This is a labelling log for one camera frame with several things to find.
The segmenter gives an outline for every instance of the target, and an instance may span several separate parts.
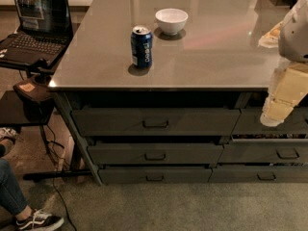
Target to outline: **soda can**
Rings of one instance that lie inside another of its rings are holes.
[[[144,26],[133,28],[131,35],[132,59],[136,67],[152,66],[152,33]]]

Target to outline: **drawer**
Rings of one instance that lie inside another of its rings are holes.
[[[222,149],[210,143],[97,143],[88,152],[96,165],[216,164]]]
[[[220,163],[306,163],[308,140],[252,140],[224,146]]]
[[[308,108],[298,108],[285,119],[284,123],[277,127],[267,127],[260,122],[262,108],[243,109],[239,121],[237,122],[234,135],[246,134],[274,134],[274,133],[290,133],[290,134],[306,134],[308,133]]]
[[[204,167],[118,167],[98,170],[103,183],[206,183],[212,170]]]
[[[239,114],[227,109],[89,108],[71,115],[82,136],[229,136]]]
[[[218,167],[209,182],[308,182],[308,167]]]

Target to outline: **gray tabletop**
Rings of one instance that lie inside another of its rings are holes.
[[[177,8],[189,19],[166,37],[155,12]],[[268,0],[93,0],[61,61],[51,90],[265,90],[278,49],[259,38],[289,8]],[[134,26],[153,32],[153,65],[132,65]]]

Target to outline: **laptop screen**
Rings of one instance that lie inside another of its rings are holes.
[[[71,33],[67,0],[14,0],[14,2],[22,30],[53,35]]]

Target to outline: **table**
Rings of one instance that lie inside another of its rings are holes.
[[[189,15],[176,37],[155,22],[164,8]],[[258,40],[288,10],[269,0],[93,0],[49,89],[96,182],[307,181],[287,166],[308,159],[305,140],[234,139],[308,133],[304,105],[277,128],[258,118],[281,61]],[[154,35],[148,69],[131,61],[140,24]]]

